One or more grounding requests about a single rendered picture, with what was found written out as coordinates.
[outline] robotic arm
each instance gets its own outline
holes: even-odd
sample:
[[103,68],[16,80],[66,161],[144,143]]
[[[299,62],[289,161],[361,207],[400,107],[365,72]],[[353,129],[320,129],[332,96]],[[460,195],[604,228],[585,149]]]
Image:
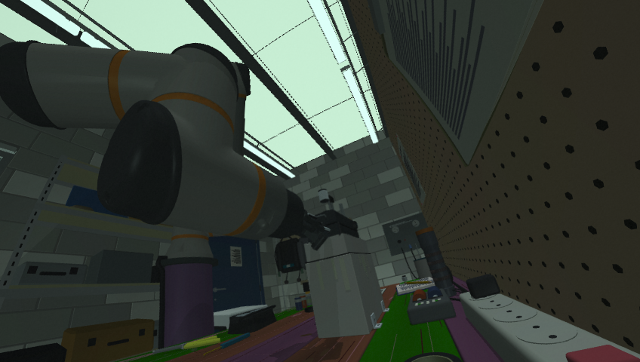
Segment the robotic arm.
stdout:
[[113,213],[261,239],[329,228],[242,156],[249,70],[204,44],[171,54],[40,44],[0,47],[0,97],[40,127],[115,128],[98,177]]

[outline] purple surface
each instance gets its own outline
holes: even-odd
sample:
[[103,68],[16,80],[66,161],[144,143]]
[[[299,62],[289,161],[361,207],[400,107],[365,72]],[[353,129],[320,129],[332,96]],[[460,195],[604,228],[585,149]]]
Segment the purple surface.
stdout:
[[246,351],[225,359],[223,362],[234,362],[237,360],[241,360],[242,362],[282,362],[317,337],[318,331],[315,328],[315,317],[311,317],[277,336],[271,337]]
[[[456,277],[454,281],[466,288],[464,281]],[[466,319],[461,302],[454,301],[454,309],[456,317],[445,319],[445,323],[464,362],[504,362]]]
[[211,264],[165,266],[165,345],[214,334]]

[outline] blue door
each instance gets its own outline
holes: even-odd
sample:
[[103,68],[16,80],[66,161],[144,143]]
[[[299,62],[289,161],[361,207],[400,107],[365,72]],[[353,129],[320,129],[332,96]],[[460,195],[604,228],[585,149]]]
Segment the blue door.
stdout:
[[260,243],[217,236],[209,238],[209,246],[218,259],[213,269],[214,311],[265,304]]

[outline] ceiling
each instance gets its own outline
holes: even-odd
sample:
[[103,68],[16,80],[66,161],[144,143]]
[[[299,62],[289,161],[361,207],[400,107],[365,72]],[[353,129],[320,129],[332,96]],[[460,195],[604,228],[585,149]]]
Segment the ceiling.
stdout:
[[[162,2],[162,5],[152,0],[69,1],[136,51],[169,54],[181,45],[202,43],[221,51],[232,62],[241,62],[184,0]],[[203,1],[269,73],[331,149],[368,137],[365,122],[340,71],[346,62],[337,63],[307,1]],[[115,48],[128,48],[63,0],[51,2]],[[365,92],[376,131],[381,130],[376,103],[341,1],[328,0],[328,4]],[[0,5],[0,19],[0,32],[15,41],[63,44],[4,5]],[[324,154],[253,73],[245,120],[245,141],[287,169]]]

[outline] power strip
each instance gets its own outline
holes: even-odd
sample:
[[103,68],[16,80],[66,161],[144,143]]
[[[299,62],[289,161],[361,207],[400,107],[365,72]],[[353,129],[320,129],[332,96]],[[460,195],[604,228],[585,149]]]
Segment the power strip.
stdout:
[[425,284],[398,284],[395,286],[395,290],[398,292],[398,295],[401,296],[403,294],[408,294],[414,292],[415,290],[426,289],[435,286],[433,283],[433,278],[422,278],[416,279],[415,281],[425,281]]
[[466,319],[505,362],[567,362],[573,351],[612,345],[633,351],[503,294],[474,299],[460,294]]

